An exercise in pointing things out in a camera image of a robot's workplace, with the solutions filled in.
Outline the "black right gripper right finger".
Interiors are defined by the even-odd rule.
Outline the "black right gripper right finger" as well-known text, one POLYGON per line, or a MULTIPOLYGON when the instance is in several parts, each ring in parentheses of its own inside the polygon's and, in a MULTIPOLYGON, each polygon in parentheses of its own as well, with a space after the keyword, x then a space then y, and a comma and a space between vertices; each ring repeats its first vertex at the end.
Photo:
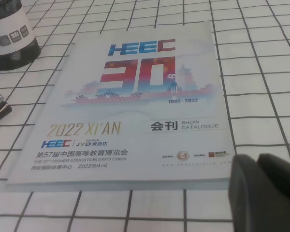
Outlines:
POLYGON ((283 193, 290 193, 290 163, 272 154, 260 154, 258 165, 283 193))

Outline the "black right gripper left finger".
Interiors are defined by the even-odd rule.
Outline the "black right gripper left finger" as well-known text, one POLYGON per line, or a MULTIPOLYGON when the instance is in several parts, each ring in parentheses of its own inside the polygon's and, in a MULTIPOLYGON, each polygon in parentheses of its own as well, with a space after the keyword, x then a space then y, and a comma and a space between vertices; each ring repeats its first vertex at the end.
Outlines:
POLYGON ((290 232, 290 193, 275 187, 248 155, 232 160, 229 202, 236 232, 290 232))

